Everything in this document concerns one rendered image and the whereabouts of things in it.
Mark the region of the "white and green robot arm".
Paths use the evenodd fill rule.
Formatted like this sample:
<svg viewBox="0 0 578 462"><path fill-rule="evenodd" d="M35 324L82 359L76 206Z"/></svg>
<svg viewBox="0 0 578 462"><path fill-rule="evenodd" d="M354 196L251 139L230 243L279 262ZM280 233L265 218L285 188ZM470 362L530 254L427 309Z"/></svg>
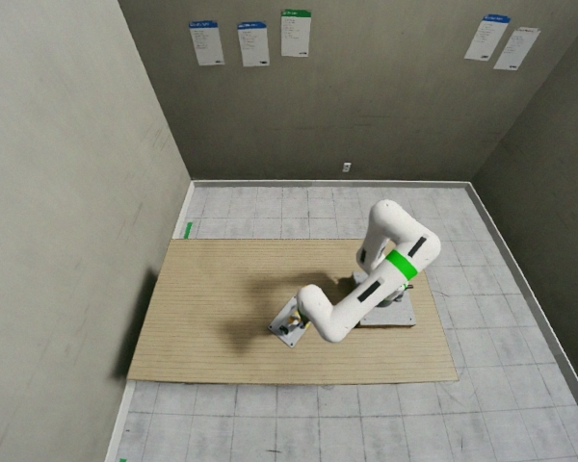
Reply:
<svg viewBox="0 0 578 462"><path fill-rule="evenodd" d="M389 240L396 246L384 256ZM317 286L301 287L296 296L299 316L311 321L325 341L337 343L375 306L384 308L393 300L402 301L403 290L413 289L408 281L439 252L436 234L396 202L379 201L370 210L367 236L355 255L368 277L335 306Z"/></svg>

